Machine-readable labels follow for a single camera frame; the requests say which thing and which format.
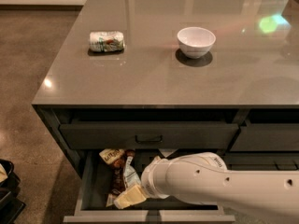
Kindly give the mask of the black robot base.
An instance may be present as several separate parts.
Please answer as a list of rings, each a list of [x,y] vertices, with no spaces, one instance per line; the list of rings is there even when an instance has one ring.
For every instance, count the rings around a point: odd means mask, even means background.
[[[11,161],[0,160],[0,224],[14,224],[26,204],[18,199],[21,180]]]

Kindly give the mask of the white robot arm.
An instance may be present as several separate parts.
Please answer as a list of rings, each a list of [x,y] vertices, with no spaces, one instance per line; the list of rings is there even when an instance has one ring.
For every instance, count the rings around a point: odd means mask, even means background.
[[[184,203],[217,203],[272,223],[299,220],[299,173],[296,171],[234,171],[216,154],[206,152],[172,160],[154,158],[141,182],[119,195],[120,208],[148,198],[173,196]]]

